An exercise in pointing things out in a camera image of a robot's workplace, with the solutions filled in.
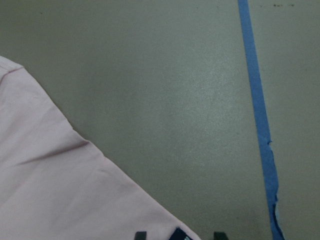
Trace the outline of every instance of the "black object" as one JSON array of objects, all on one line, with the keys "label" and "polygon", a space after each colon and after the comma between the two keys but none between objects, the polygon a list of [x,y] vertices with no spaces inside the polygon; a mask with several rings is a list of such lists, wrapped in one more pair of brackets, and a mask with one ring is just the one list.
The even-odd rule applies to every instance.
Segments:
[{"label": "black object", "polygon": [[134,240],[146,240],[147,232],[146,231],[137,231],[134,236]]},{"label": "black object", "polygon": [[227,234],[222,231],[215,231],[213,234],[213,240],[229,240]]},{"label": "black object", "polygon": [[193,240],[181,228],[177,227],[169,240]]}]

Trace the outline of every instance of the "pink fabric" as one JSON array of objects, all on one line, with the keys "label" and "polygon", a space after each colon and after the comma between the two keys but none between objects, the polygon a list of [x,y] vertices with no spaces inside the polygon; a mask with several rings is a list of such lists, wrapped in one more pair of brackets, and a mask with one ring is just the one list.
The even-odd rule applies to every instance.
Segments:
[{"label": "pink fabric", "polygon": [[200,240],[69,124],[36,80],[0,56],[0,239]]}]

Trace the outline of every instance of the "cloth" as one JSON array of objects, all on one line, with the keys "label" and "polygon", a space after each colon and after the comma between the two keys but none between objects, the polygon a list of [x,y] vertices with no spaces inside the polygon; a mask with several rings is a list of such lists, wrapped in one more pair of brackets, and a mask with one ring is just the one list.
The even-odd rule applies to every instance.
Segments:
[{"label": "cloth", "polygon": [[168,240],[170,214],[90,141],[37,81],[0,56],[0,239]]}]

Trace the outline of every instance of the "blue tape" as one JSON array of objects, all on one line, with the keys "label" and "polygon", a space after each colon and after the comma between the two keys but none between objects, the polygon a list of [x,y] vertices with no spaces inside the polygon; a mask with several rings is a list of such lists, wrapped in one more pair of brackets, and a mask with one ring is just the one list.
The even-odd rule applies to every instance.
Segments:
[{"label": "blue tape", "polygon": [[255,39],[252,31],[248,0],[238,0],[244,50],[249,74],[253,111],[262,161],[264,185],[269,209],[270,226],[274,240],[284,240],[276,217],[278,201],[278,176],[274,154],[270,147],[271,135],[268,124],[264,93],[259,72]]}]

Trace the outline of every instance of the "blue painter's tape strip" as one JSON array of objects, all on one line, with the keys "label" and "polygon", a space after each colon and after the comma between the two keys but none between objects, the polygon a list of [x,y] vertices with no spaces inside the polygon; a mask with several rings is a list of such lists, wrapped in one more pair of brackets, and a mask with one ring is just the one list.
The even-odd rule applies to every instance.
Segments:
[{"label": "blue painter's tape strip", "polygon": [[262,161],[264,185],[269,209],[273,240],[284,240],[276,217],[278,176],[274,155],[270,147],[271,135],[268,124],[264,93],[259,72],[255,39],[252,30],[248,0],[238,0],[244,50],[251,87],[254,118]]}]

